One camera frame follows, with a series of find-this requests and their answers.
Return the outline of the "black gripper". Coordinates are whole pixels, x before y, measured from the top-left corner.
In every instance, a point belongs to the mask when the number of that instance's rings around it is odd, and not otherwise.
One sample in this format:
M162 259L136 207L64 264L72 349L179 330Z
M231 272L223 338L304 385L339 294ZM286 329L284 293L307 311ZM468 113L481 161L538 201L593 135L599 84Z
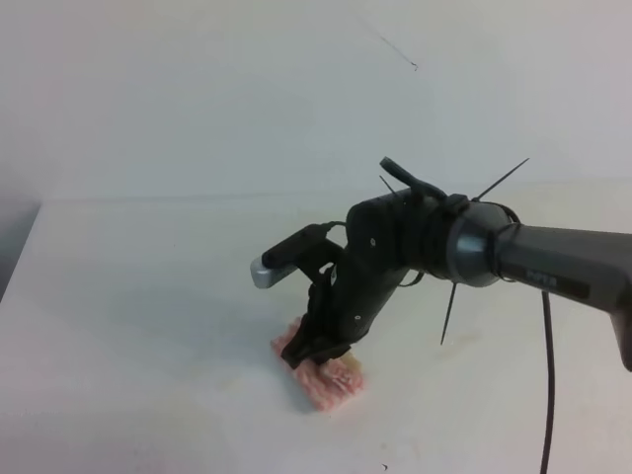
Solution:
M297 318L284 334L281 358L291 369L338 359L367 334L407 272L449 278L448 233L461 210L461 195L437 199L411 190L354 205L347 246L319 311L322 327L308 315Z

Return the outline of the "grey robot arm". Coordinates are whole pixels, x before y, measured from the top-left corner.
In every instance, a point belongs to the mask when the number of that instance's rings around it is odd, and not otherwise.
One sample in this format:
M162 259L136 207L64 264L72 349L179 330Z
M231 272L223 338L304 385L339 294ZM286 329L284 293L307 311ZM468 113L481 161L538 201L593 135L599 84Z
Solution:
M631 365L631 237L534 227L499 204L411 191L354 205L347 245L328 244L332 267L310 273L307 312L282 349L291 368L337 358L369 331L409 271L455 285L513 280L609 314Z

